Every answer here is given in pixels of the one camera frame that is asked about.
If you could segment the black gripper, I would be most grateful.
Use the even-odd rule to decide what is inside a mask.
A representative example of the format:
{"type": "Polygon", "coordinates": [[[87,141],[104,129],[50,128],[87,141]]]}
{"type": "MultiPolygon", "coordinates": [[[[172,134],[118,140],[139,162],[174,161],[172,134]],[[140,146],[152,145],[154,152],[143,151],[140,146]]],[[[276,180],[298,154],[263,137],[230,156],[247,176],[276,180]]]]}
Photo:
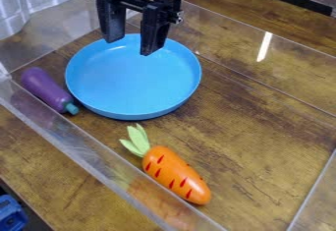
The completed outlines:
{"type": "Polygon", "coordinates": [[[182,0],[96,0],[103,38],[112,43],[126,36],[127,9],[143,13],[140,54],[151,55],[166,43],[170,23],[183,21],[182,0]]]}

